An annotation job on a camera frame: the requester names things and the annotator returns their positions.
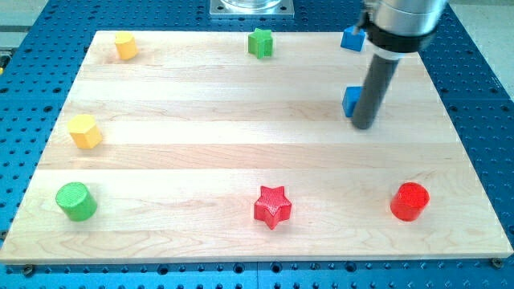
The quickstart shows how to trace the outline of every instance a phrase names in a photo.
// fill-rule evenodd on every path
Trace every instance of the yellow hexagonal block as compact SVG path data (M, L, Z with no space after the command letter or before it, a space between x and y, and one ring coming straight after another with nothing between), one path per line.
M67 130L77 148L93 149L102 141L100 130L96 126L95 118L91 115L77 115L67 123Z
M128 60L137 55L136 40L132 33L126 31L117 32L114 43L121 59Z

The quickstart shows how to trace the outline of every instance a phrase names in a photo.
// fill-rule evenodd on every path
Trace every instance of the toy block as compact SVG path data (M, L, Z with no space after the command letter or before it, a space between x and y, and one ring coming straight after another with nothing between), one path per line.
M266 222L270 229L275 229L280 221L291 217L291 202L285 197L284 187L260 187L260 198L254 204L254 219Z
M343 110L346 117L353 116L353 109L361 97L362 87L347 87L343 96Z
M67 123L67 130L79 149L93 149L102 141L95 118L90 115L77 115Z
M116 33L116 49L120 59L128 60L137 55L137 46L134 36L130 32L121 31Z
M264 56L273 55L273 38L271 30L255 28L254 33L248 35L248 53L261 59Z
M345 32L343 33L343 39L341 40L341 47L360 52L362 51L362 47L364 46L366 33L363 29L360 29L359 33L354 35L354 29L355 26L351 26L345 29Z
M89 219L96 212L96 201L83 183L71 182L59 189L55 202L73 222Z
M400 220L412 222L419 217L429 200L430 195L422 185L407 182L400 186L391 201L391 212Z

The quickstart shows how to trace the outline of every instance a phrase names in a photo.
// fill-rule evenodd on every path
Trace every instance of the wooden tabletop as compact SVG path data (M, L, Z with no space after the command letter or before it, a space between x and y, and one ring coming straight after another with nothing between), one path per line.
M341 111L371 56L341 33L115 31L96 34L25 194L0 260L163 263L489 258L512 247L417 54L398 66L375 125ZM67 122L92 114L104 140L75 147ZM83 182L98 202L69 221L57 190ZM406 181L430 204L402 222L389 203ZM254 220L261 185L285 186L291 219Z

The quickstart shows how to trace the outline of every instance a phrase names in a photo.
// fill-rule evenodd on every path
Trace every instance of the blue cube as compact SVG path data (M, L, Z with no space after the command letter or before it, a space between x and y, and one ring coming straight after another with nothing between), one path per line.
M362 87L347 87L345 91L345 96L343 97L343 110L345 111L346 117L353 116L353 109L355 109L355 105L357 101L359 101L359 97L361 97Z
M352 33L354 27L355 26L351 26L345 29L345 32L343 33L343 39L341 40L341 47L360 52L364 46L366 33L364 30L360 29L358 34L353 35Z

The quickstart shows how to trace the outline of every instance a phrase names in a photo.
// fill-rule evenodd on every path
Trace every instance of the red cylinder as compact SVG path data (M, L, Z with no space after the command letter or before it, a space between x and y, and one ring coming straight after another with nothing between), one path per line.
M420 184L407 182L400 186L391 201L391 212L400 220L411 222L425 209L430 195Z

